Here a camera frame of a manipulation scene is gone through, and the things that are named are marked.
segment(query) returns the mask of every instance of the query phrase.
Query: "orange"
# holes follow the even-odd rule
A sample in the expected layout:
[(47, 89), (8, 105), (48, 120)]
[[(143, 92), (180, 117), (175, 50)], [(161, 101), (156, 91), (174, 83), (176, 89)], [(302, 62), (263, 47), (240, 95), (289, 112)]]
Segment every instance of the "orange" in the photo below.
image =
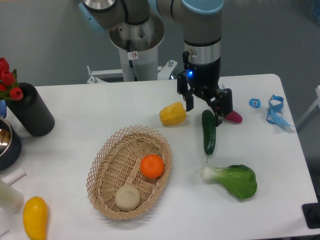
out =
[(140, 162), (141, 173), (150, 179), (159, 177), (164, 172), (164, 169), (164, 161), (155, 154), (145, 156)]

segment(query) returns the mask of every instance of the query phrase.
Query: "yellow fruit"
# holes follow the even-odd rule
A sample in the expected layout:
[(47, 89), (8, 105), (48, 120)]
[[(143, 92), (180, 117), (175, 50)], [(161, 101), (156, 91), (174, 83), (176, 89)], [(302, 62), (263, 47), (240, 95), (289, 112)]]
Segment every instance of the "yellow fruit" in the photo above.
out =
[(31, 240), (46, 240), (48, 207), (41, 197), (34, 196), (24, 205), (24, 230)]
[(177, 101), (162, 109), (159, 116), (164, 126), (171, 126), (182, 123), (186, 119), (187, 113), (183, 104)]

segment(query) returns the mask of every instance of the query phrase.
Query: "pink object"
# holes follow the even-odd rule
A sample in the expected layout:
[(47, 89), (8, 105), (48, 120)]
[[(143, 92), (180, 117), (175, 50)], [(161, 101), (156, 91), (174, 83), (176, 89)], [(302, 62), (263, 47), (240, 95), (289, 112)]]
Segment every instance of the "pink object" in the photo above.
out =
[(236, 111), (230, 112), (224, 119), (231, 121), (231, 122), (234, 122), (236, 124), (242, 123), (242, 116), (239, 113), (237, 113)]

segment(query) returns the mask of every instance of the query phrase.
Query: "white bottle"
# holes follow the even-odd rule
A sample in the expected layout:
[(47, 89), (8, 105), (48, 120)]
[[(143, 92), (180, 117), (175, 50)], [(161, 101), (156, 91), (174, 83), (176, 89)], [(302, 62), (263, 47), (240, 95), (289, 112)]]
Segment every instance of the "white bottle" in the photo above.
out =
[(0, 179), (0, 208), (16, 212), (24, 203), (24, 195)]

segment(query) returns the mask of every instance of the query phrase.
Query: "wicker basket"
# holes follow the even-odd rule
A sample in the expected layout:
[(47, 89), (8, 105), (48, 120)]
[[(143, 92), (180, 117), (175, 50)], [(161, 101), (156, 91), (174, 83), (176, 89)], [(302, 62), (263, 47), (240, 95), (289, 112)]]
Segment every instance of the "wicker basket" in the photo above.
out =
[[(156, 154), (164, 162), (163, 174), (147, 178), (140, 172), (141, 159)], [(131, 126), (117, 131), (97, 154), (87, 178), (90, 202), (104, 216), (130, 219), (147, 211), (158, 199), (171, 169), (172, 153), (166, 139), (149, 127)], [(133, 185), (140, 192), (140, 203), (132, 211), (121, 211), (115, 204), (116, 191)]]

